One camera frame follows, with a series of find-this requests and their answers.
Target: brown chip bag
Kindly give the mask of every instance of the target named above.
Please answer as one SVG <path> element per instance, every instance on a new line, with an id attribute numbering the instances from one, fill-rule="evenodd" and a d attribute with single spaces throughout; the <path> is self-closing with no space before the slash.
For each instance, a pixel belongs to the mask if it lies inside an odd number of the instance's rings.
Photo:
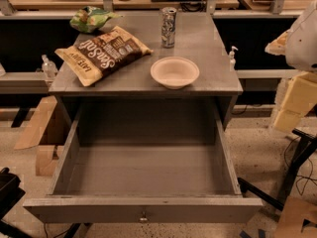
<path id="1" fill-rule="evenodd" d="M 107 34 L 67 49 L 57 49 L 55 53 L 70 66 L 84 86 L 89 86 L 152 51 L 117 26 Z"/>

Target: drawer knob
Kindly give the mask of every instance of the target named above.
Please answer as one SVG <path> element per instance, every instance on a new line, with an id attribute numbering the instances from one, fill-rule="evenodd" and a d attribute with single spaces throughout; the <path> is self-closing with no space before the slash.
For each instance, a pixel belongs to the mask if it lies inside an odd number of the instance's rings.
<path id="1" fill-rule="evenodd" d="M 145 224 L 145 223 L 148 223 L 148 222 L 149 222 L 149 220 L 148 220 L 148 218 L 147 218 L 147 215 L 146 215 L 146 213 L 143 211 L 143 212 L 142 212 L 142 217 L 140 218 L 140 223 Z"/>

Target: bowl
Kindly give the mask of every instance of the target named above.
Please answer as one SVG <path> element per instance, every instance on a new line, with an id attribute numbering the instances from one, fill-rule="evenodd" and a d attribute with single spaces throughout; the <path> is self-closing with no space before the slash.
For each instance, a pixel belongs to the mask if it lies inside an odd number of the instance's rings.
<path id="1" fill-rule="evenodd" d="M 168 57 L 152 65 L 151 76 L 166 88 L 179 89 L 197 79 L 199 68 L 189 59 Z"/>

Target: concrete floor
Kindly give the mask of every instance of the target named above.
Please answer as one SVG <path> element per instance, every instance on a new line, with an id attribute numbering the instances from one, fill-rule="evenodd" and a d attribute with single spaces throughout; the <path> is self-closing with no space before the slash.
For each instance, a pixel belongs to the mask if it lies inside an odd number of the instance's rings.
<path id="1" fill-rule="evenodd" d="M 238 177 L 244 178 L 258 186 L 264 192 L 275 197 L 286 170 L 284 162 L 284 150 L 287 148 L 294 135 L 272 135 L 267 126 L 269 125 L 269 107 L 238 106 L 227 130 L 226 137 Z M 45 233 L 44 224 L 27 212 L 22 203 L 26 198 L 44 197 L 50 186 L 51 179 L 35 176 L 36 148 L 14 151 L 13 147 L 24 127 L 28 125 L 28 119 L 20 128 L 11 128 L 12 117 L 9 113 L 0 112 L 0 169 L 10 168 L 10 172 L 19 176 L 20 188 L 26 195 L 5 216 L 4 220 L 13 226 L 17 226 L 32 237 L 55 237 L 67 230 L 69 224 L 47 224 Z M 298 129 L 317 134 L 317 119 L 307 117 L 302 120 Z M 286 153 L 290 160 L 296 143 L 292 144 Z M 317 164 L 314 154 L 311 158 L 313 165 Z M 302 175 L 309 174 L 311 165 L 306 162 L 299 171 Z M 304 187 L 305 181 L 298 186 Z M 292 195 L 317 204 L 316 185 L 309 182 L 302 195 L 296 186 L 293 187 Z M 245 231 L 252 238 L 258 238 L 259 229 L 265 232 L 265 237 L 273 237 L 280 212 L 267 203 L 257 212 L 248 223 L 244 224 L 92 224 L 87 227 L 81 225 L 75 237 L 169 237 L 169 238 L 235 238 L 241 237 Z"/>

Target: open drawer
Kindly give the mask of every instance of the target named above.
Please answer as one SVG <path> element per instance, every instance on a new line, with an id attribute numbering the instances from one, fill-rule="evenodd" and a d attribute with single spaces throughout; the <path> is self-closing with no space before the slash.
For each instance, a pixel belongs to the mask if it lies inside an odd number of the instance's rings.
<path id="1" fill-rule="evenodd" d="M 247 222 L 262 206 L 210 97 L 83 101 L 48 196 L 24 203 L 47 223 Z"/>

